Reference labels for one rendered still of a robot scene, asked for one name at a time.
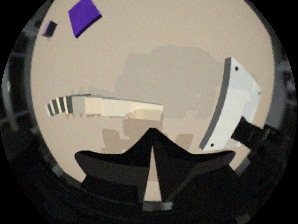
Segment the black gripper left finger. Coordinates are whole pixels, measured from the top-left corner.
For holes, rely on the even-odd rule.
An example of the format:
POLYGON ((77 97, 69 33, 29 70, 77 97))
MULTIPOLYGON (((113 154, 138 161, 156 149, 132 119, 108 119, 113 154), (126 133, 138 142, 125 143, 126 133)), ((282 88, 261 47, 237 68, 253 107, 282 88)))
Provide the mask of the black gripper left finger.
POLYGON ((142 139, 124 153, 102 155, 93 151, 80 151, 74 153, 74 159, 85 175, 88 173, 110 183, 138 186, 138 202, 144 202, 152 144, 153 128, 149 127, 142 139))

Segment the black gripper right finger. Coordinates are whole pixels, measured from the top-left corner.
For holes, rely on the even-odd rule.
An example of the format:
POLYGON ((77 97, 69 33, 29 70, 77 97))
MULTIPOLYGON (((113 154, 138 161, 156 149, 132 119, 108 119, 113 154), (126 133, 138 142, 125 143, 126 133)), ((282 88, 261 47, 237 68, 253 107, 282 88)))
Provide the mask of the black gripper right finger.
POLYGON ((234 151, 201 153, 192 155, 180 145, 173 143, 164 133, 153 128, 154 164, 156 164, 161 204, 173 202, 173 196, 180 193, 194 176, 216 171, 234 160, 234 151))

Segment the purple flat rectangular block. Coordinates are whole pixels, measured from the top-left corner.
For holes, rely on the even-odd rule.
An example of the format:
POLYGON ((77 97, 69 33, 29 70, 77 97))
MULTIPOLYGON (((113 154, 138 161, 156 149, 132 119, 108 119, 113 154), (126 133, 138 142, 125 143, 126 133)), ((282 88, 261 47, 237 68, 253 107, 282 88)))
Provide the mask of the purple flat rectangular block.
POLYGON ((69 19, 71 19, 71 26, 73 28, 74 37, 80 37, 82 32, 88 30, 90 24, 96 23, 96 20, 102 18, 101 12, 97 11, 93 0, 78 0, 69 12, 69 19))

